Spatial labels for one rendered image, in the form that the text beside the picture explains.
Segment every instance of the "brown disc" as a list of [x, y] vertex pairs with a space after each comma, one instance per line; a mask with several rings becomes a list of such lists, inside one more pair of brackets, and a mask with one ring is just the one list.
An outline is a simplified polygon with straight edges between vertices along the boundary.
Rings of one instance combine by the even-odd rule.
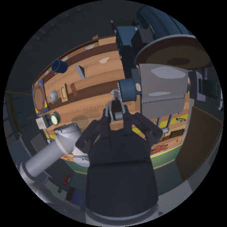
[[213, 66], [201, 43], [192, 35], [169, 35], [147, 44], [136, 64], [160, 64], [193, 70]]
[[45, 94], [40, 84], [35, 86], [33, 98], [36, 110], [42, 114], [45, 109]]

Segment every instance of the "round brown lid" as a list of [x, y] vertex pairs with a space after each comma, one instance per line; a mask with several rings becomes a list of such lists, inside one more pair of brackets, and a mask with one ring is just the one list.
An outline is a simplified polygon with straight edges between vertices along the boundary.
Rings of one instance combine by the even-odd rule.
[[33, 98], [36, 110], [42, 114], [45, 109], [45, 94], [40, 84], [35, 86]]
[[201, 43], [192, 35], [170, 35], [147, 44], [136, 64], [160, 64], [193, 70], [213, 66]]

